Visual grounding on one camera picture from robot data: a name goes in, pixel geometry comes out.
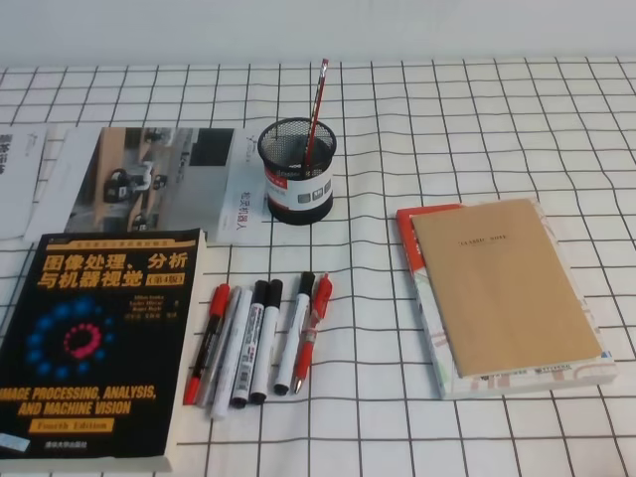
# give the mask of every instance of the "marker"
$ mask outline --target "marker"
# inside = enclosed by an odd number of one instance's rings
[[[267,299],[265,300],[265,313],[260,329],[254,376],[249,390],[249,401],[256,404],[263,404],[267,399],[267,385],[269,384],[269,370],[274,351],[274,338],[276,336],[276,325],[278,324],[281,294],[282,281],[271,280],[267,290]]]
[[[245,407],[249,399],[249,385],[254,371],[254,362],[258,350],[258,338],[260,337],[260,326],[262,325],[262,314],[269,284],[264,280],[259,280],[254,286],[253,298],[249,307],[249,316],[245,327],[245,335],[242,340],[240,351],[240,361],[238,362],[237,379],[235,389],[232,392],[230,404],[239,409]]]
[[[237,289],[240,292],[238,299],[237,314],[232,324],[232,330],[228,340],[226,356],[219,375],[219,384],[215,392],[215,401],[212,404],[212,419],[223,419],[228,415],[228,405],[232,395],[232,386],[235,382],[237,365],[239,364],[240,345],[242,337],[245,335],[245,325],[247,324],[247,314],[249,313],[249,303],[251,303],[251,290],[247,288]]]
[[[203,334],[203,340],[201,347],[199,347],[199,353],[197,354],[197,360],[195,361],[195,367],[192,371],[192,376],[186,387],[186,394],[183,398],[183,404],[191,405],[195,403],[197,392],[199,391],[199,384],[201,383],[201,375],[203,374],[203,367],[206,364],[206,358],[211,353],[211,350],[215,346],[215,342],[218,340],[217,329],[219,324],[223,321],[223,314],[226,311],[228,305],[228,296],[230,295],[230,287],[225,283],[219,285],[215,290],[215,294],[208,310],[208,325],[206,331]]]
[[[318,290],[314,297],[314,307],[309,317],[309,325],[305,330],[305,337],[300,348],[300,355],[298,356],[298,364],[296,365],[296,380],[294,385],[294,392],[298,394],[302,387],[302,382],[307,379],[309,373],[309,367],[311,366],[311,358],[314,352],[314,343],[316,342],[316,327],[325,317],[327,313],[327,303],[331,297],[331,291],[333,285],[329,281],[329,275],[325,273],[320,279],[318,284]]]
[[[226,309],[226,317],[223,322],[223,329],[219,335],[219,340],[212,353],[208,355],[206,362],[206,370],[204,371],[201,382],[203,386],[199,387],[199,393],[197,394],[197,405],[199,407],[207,407],[212,403],[212,399],[215,395],[215,389],[217,388],[217,377],[221,371],[221,359],[223,358],[224,351],[228,344],[228,338],[230,337],[230,331],[232,329],[232,323],[234,317],[237,314],[237,307],[239,306],[240,288],[235,288],[232,291],[232,297],[230,298],[230,304]]]
[[[307,310],[309,309],[309,296],[311,295],[311,288],[314,286],[315,278],[315,275],[311,271],[304,271],[300,276],[300,287],[296,295],[294,317],[289,332],[287,333],[287,342],[285,343],[285,350],[283,351],[280,367],[278,368],[278,377],[274,385],[274,392],[279,396],[285,396],[289,391],[291,377],[294,372],[294,363],[296,362],[296,354],[298,353],[300,332],[305,322]]]

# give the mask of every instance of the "red marker cap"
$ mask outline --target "red marker cap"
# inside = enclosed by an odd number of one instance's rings
[[[230,296],[230,286],[224,283],[219,285],[215,291],[215,296],[212,297],[212,303],[210,303],[210,316],[217,315],[223,317],[226,312],[226,306],[228,306],[228,297]]]
[[[190,382],[188,383],[188,388],[186,389],[186,394],[183,397],[184,405],[192,405],[197,400],[197,392],[199,391],[199,383],[201,380],[195,376],[190,378]]]
[[[329,281],[329,274],[325,273],[320,279],[318,290],[316,290],[316,296],[314,297],[314,310],[318,313],[321,320],[327,313],[327,303],[329,303],[333,288],[334,285]]]

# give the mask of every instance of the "white wall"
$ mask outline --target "white wall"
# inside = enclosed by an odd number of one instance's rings
[[[629,55],[634,0],[2,0],[0,65]]]

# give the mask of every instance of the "kraft paper notebook cover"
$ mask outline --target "kraft paper notebook cover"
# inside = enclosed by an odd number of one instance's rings
[[[461,376],[601,353],[530,201],[412,218]]]

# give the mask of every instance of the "pen holder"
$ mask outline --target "pen holder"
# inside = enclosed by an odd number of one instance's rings
[[[265,164],[267,205],[281,222],[306,226],[323,219],[333,206],[332,159],[336,136],[322,122],[316,124],[311,164],[305,151],[311,120],[293,117],[267,127],[258,139]]]

